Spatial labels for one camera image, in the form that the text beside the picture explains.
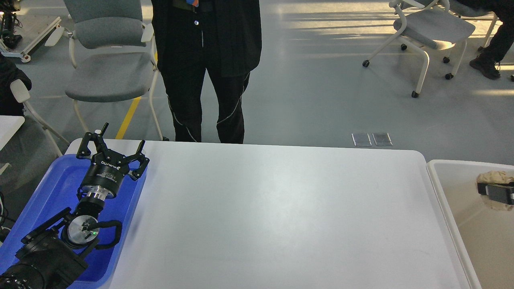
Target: white tabletop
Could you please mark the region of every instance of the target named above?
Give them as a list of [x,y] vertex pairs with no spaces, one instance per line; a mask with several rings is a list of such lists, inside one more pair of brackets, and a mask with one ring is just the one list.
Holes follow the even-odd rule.
[[[138,145],[106,143],[125,155]],[[469,288],[418,152],[144,150],[148,177],[110,288]]]
[[23,116],[0,115],[0,150],[4,148],[24,121]]

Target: metal floor plate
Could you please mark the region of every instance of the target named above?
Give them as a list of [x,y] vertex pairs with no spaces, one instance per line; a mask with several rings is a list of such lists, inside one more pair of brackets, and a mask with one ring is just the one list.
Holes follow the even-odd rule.
[[29,54],[61,22],[58,16],[18,15],[17,18],[22,26],[16,27],[14,34],[19,34],[23,38],[15,49],[0,48],[0,52],[6,57],[21,58]]
[[352,134],[354,144],[356,147],[370,147],[371,139],[369,134],[356,133]]
[[373,139],[378,147],[390,147],[393,145],[388,133],[373,133]]

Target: chair armrest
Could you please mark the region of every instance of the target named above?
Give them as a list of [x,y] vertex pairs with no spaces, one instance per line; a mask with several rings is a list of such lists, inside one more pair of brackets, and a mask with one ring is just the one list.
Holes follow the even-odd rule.
[[141,36],[141,42],[149,42],[154,36],[154,26],[152,23],[145,25],[143,35]]
[[425,6],[425,9],[430,9],[437,4],[441,4],[443,7],[445,7],[445,12],[450,11],[450,1],[449,0],[433,0],[430,4]]
[[11,82],[10,88],[17,102],[23,103],[30,98],[29,90],[21,79]]
[[61,39],[61,36],[63,35],[63,32],[64,32],[64,27],[63,26],[59,26],[57,27],[53,32],[52,34],[50,35],[50,37],[48,37],[48,39],[46,40],[45,42],[45,46],[55,46],[55,44],[57,44],[57,42],[59,41],[59,39]]
[[425,6],[419,2],[417,2],[416,0],[402,0],[403,2],[409,4],[409,5],[412,5],[416,8],[419,8],[419,9],[423,9]]

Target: black shoe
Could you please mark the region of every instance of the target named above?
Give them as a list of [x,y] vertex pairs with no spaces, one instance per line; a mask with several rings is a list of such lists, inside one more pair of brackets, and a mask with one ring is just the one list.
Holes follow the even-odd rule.
[[495,61],[484,57],[481,58],[480,55],[471,60],[469,65],[480,71],[480,73],[488,79],[498,79],[501,76],[500,72],[494,67]]

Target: chair seat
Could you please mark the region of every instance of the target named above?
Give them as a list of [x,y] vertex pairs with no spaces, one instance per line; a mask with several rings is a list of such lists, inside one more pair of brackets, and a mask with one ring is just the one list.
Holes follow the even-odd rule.
[[[436,50],[453,47],[475,30],[471,23],[438,9],[422,10],[406,17],[407,28],[402,34]],[[401,20],[397,19],[393,27],[399,30]]]
[[146,52],[94,55],[77,66],[66,95],[85,102],[115,102],[144,95],[153,64]]

